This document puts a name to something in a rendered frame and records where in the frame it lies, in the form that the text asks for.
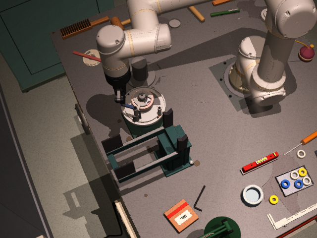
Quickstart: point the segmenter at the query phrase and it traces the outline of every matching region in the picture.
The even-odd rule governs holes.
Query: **l-shaped ruler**
[[[271,224],[272,224],[274,230],[277,230],[277,229],[279,229],[279,228],[281,228],[281,227],[286,226],[288,223],[290,223],[290,222],[296,220],[297,218],[299,218],[299,217],[301,217],[301,216],[304,216],[305,214],[307,214],[307,213],[309,213],[309,212],[315,210],[316,208],[317,208],[317,203],[314,204],[313,206],[310,206],[309,208],[307,208],[307,209],[305,209],[305,210],[299,212],[299,213],[296,213],[294,216],[291,216],[291,217],[289,217],[289,218],[287,218],[287,219],[286,219],[286,218],[283,218],[282,220],[279,220],[278,222],[275,222],[275,221],[273,220],[273,217],[272,217],[271,214],[268,214],[268,215],[267,215],[267,218],[268,218],[269,221],[271,222]]]

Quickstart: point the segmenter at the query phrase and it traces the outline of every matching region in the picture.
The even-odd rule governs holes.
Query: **screwdriver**
[[[292,150],[295,150],[300,145],[306,145],[308,142],[314,140],[316,137],[317,137],[317,131],[315,131],[313,134],[307,136],[305,139],[302,139],[301,143],[298,146],[296,146],[294,149],[291,149],[289,152],[291,152]]]

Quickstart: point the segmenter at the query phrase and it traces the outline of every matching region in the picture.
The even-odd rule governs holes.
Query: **red stripe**
[[[178,213],[180,210],[182,210],[184,207],[186,207],[188,205],[187,202],[184,202],[182,205],[180,205],[180,207],[178,207],[176,210],[174,210],[173,212],[171,212],[167,218],[171,218],[172,216],[174,216],[176,213]]]

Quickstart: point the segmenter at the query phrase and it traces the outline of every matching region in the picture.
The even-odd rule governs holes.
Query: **yellow label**
[[[257,165],[258,165],[259,163],[262,163],[262,162],[265,161],[265,160],[267,160],[267,157],[264,157],[264,158],[262,158],[262,159],[260,159],[260,160],[257,160],[256,163],[257,163]]]

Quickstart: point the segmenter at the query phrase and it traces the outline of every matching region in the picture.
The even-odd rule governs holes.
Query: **blue ring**
[[[287,179],[284,179],[282,182],[281,182],[281,186],[282,188],[288,188],[289,187],[289,181]]]
[[[296,180],[294,183],[294,186],[296,188],[302,188],[303,187],[303,181],[301,181],[300,179]]]

